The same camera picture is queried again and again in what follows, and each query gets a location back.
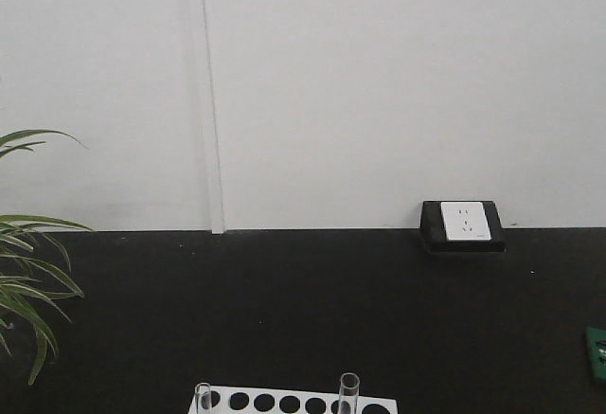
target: glass test tube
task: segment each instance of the glass test tube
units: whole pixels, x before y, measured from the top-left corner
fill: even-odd
[[[194,392],[196,414],[210,414],[212,410],[212,395],[209,383],[200,383]]]
[[[355,373],[343,373],[340,382],[337,414],[356,414],[360,378]]]

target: green object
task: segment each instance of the green object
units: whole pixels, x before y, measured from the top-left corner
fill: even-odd
[[[585,336],[594,378],[600,383],[606,383],[606,331],[588,327]]]
[[[22,130],[0,135],[0,158],[9,153],[21,151],[33,152],[34,146],[45,141],[27,141],[35,135],[58,134],[71,137],[66,133],[54,130]],[[57,339],[46,322],[38,314],[40,302],[46,303],[67,317],[57,306],[55,300],[67,297],[84,297],[81,288],[68,275],[70,261],[63,244],[46,231],[52,228],[92,230],[88,226],[68,222],[59,218],[40,215],[0,215],[0,352],[10,355],[10,348],[4,332],[10,329],[11,323],[7,317],[15,314],[25,319],[36,336],[36,359],[29,374],[30,385],[34,383],[46,360],[48,348],[57,356]],[[46,241],[57,250],[64,268],[53,261],[46,261],[44,256],[36,253],[40,242]],[[46,291],[41,277],[51,277],[59,286],[60,291]]]

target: spider plant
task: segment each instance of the spider plant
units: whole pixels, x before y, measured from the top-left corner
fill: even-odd
[[[20,151],[33,152],[33,147],[44,144],[43,140],[29,140],[36,135],[58,134],[73,136],[54,130],[22,130],[0,136],[0,158]],[[57,357],[57,339],[36,309],[36,302],[52,306],[62,316],[67,315],[55,302],[68,297],[84,297],[81,288],[67,275],[71,264],[67,250],[61,242],[47,233],[51,229],[91,230],[88,226],[40,215],[0,215],[0,352],[10,354],[5,334],[12,325],[8,314],[25,319],[36,337],[36,358],[31,368],[28,384],[32,385],[47,356],[48,348]],[[61,256],[64,268],[45,261],[36,254],[41,243],[49,244]],[[54,279],[61,286],[47,291],[43,282]]]

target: white wall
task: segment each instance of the white wall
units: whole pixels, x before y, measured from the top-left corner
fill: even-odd
[[[442,198],[606,225],[604,2],[206,0],[226,227],[413,227]],[[0,133],[89,148],[3,159],[0,210],[217,225],[200,8],[0,0]]]
[[[228,228],[606,225],[606,0],[206,0]]]
[[[88,147],[52,137],[3,159],[0,210],[99,230],[210,228],[199,10],[191,0],[0,0],[0,134],[60,129]]]

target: power outlet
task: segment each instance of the power outlet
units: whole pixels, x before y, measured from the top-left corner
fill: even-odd
[[[489,241],[490,228],[484,205],[479,201],[440,203],[448,241]]]

